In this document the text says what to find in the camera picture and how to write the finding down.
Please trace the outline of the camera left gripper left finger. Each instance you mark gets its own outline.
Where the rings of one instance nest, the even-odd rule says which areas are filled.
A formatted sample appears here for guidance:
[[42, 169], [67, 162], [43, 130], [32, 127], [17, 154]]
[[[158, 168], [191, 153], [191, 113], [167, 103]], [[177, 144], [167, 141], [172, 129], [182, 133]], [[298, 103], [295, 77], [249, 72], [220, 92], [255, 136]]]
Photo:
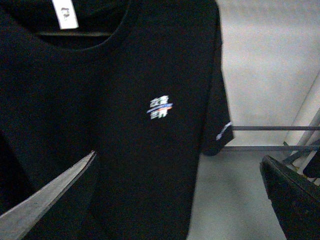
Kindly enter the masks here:
[[76, 240], [97, 182], [97, 153], [87, 156], [0, 217], [2, 240]]

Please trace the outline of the camera left gripper right finger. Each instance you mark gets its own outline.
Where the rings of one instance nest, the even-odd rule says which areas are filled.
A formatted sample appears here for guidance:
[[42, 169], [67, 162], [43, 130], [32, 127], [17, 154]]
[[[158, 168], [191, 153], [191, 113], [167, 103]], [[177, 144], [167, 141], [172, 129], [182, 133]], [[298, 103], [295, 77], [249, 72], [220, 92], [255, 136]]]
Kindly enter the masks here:
[[320, 187], [265, 155], [260, 174], [268, 199], [287, 240], [320, 238]]

